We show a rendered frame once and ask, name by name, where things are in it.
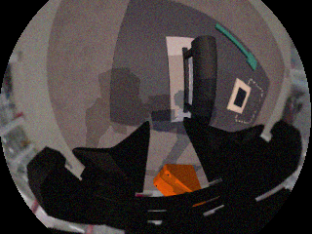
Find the green trowel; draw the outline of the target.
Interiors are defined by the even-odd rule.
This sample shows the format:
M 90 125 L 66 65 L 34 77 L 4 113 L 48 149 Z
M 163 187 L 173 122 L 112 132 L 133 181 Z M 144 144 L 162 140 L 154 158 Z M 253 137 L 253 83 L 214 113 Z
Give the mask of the green trowel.
M 222 26 L 219 26 L 219 24 L 215 25 L 215 30 L 218 30 L 218 32 L 222 32 L 223 35 L 227 36 L 227 39 L 230 39 L 230 42 L 233 42 L 235 44 L 235 47 L 238 47 L 238 50 L 241 50 L 242 54 L 246 56 L 247 58 L 247 63 L 249 64 L 250 67 L 253 68 L 253 71 L 256 69 L 256 64 L 257 60 L 254 61 L 254 55 L 251 55 L 251 52 L 247 54 L 247 51 L 243 46 L 241 46 L 241 43 L 237 42 L 237 39 L 234 39 L 234 36 L 230 35 L 230 32 L 227 32 L 225 28 L 222 28 Z

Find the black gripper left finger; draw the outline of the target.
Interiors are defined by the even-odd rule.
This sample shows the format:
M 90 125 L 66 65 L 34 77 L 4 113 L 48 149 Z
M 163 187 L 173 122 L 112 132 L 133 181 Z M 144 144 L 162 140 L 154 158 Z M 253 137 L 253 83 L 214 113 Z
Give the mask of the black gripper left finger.
M 113 148 L 75 147 L 71 152 L 83 167 L 117 172 L 136 192 L 143 192 L 148 151 L 149 122 L 144 121 Z

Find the dark grey rectangular mat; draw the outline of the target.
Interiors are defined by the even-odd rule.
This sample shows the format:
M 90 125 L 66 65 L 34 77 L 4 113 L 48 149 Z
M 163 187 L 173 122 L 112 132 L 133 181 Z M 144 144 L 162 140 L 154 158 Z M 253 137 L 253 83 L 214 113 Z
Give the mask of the dark grey rectangular mat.
M 249 47 L 233 31 L 227 30 L 214 17 L 206 16 L 207 13 L 186 5 L 175 3 L 175 0 L 130 0 L 113 55 L 110 121 L 138 128 L 148 121 L 149 129 L 184 136 L 186 129 L 183 121 L 172 122 L 171 118 L 168 43 L 165 36 L 199 38 L 200 35 L 213 35 L 217 42 L 217 89 L 214 112 L 208 125 L 231 133 L 251 128 L 265 102 L 266 93 L 269 93 L 270 79 L 266 77 L 266 71 L 264 73 L 258 60 L 253 71 L 246 56 L 227 36 L 215 30 L 215 25 L 219 24 L 230 32 L 248 54 Z M 226 109 L 235 78 L 251 87 L 242 113 Z

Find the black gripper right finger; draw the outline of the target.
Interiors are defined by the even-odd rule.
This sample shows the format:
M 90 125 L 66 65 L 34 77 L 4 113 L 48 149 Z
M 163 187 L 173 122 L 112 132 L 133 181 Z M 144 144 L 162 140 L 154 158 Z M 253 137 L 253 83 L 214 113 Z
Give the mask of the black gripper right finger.
M 247 141 L 260 137 L 262 130 L 265 130 L 265 125 L 258 124 L 241 132 L 237 130 L 231 133 L 190 117 L 183 117 L 183 125 L 202 164 L 208 183 L 220 179 L 219 173 L 225 171 L 227 164 L 233 161 L 239 148 L 242 148 Z

